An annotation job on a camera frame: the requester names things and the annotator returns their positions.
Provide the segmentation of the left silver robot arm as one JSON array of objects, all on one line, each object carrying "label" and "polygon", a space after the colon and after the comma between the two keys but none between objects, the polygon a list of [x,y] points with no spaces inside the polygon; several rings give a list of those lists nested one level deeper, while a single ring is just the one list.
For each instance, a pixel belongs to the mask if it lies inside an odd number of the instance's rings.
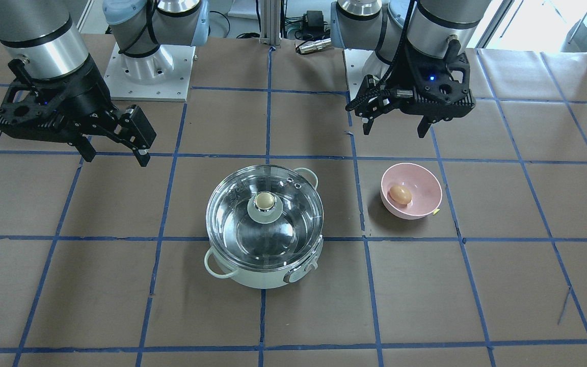
[{"label": "left silver robot arm", "polygon": [[369,135],[381,115],[421,118],[420,138],[440,121],[475,108],[465,48],[489,1],[337,1],[334,47],[368,51],[356,94],[345,106]]}]

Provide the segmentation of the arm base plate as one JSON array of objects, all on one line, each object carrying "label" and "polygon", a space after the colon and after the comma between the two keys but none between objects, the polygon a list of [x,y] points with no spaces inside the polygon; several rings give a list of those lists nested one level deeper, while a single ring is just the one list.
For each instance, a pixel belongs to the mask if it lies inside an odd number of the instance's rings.
[{"label": "arm base plate", "polygon": [[345,109],[374,119],[414,102],[414,82],[405,81],[406,58],[402,51],[385,62],[377,51],[348,49],[346,75],[350,100]]},{"label": "arm base plate", "polygon": [[114,100],[186,102],[196,49],[161,45],[144,58],[119,54],[114,46],[104,73]]}]

